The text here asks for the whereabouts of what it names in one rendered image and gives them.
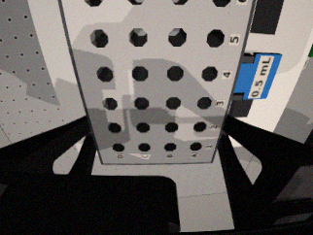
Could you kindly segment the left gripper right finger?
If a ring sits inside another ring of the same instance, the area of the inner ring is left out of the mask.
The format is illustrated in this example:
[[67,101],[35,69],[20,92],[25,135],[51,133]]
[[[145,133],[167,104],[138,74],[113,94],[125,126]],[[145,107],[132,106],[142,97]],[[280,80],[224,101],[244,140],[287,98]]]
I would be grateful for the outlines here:
[[[253,185],[227,134],[261,161]],[[313,198],[313,147],[227,115],[218,152],[234,229],[254,227],[276,203]]]

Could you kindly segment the grey flat base plate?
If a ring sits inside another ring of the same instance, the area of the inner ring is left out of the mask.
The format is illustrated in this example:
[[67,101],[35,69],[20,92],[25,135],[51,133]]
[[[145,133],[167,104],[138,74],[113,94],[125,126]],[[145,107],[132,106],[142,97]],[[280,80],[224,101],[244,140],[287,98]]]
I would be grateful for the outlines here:
[[[0,128],[10,144],[66,124],[44,60],[27,0],[0,0]],[[78,157],[76,145],[53,163],[68,174]],[[173,180],[178,198],[227,193],[217,150],[213,163],[101,165],[92,175],[151,176]]]

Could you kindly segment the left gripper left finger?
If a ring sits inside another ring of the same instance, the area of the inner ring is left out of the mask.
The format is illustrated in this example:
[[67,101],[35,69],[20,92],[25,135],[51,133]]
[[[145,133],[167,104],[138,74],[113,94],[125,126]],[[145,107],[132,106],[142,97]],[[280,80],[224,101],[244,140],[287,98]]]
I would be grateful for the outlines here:
[[53,163],[84,138],[69,174],[91,175],[96,147],[87,116],[0,149],[0,168],[54,174]]

